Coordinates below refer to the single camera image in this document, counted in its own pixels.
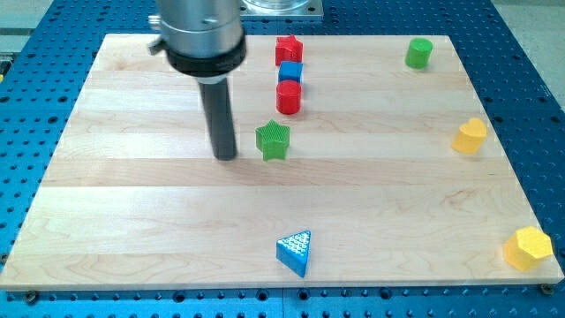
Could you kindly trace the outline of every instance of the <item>yellow pentagonal prism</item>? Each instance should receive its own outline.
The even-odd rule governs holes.
[[[486,138],[486,125],[479,118],[471,118],[469,122],[459,127],[451,147],[460,153],[474,154]]]
[[[535,269],[553,255],[551,239],[533,226],[520,229],[504,243],[504,259],[515,268],[525,271]]]

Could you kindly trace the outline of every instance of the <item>wooden board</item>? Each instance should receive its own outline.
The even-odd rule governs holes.
[[[7,290],[530,284],[502,244],[539,226],[492,129],[450,148],[482,111],[449,38],[426,71],[410,36],[301,36],[303,110],[275,110],[274,36],[248,36],[230,75],[239,157],[211,155],[194,79],[150,57],[154,35],[108,35],[0,278]],[[291,127],[286,161],[254,129]],[[305,279],[275,242],[310,229]]]

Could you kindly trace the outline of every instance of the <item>green block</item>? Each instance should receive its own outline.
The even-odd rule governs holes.
[[[257,149],[263,153],[263,160],[285,159],[290,144],[290,127],[279,125],[271,119],[268,124],[255,129]]]
[[[423,69],[432,54],[433,44],[423,38],[415,38],[410,41],[408,53],[406,53],[406,65],[415,69]]]

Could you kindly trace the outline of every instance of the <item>red cylinder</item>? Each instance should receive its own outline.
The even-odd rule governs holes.
[[[283,80],[276,86],[276,109],[285,115],[296,114],[300,110],[302,87],[294,80]]]

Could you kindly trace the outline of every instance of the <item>blue triangular prism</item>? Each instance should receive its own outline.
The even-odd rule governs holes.
[[[306,275],[311,235],[301,231],[276,241],[276,258],[301,277]]]

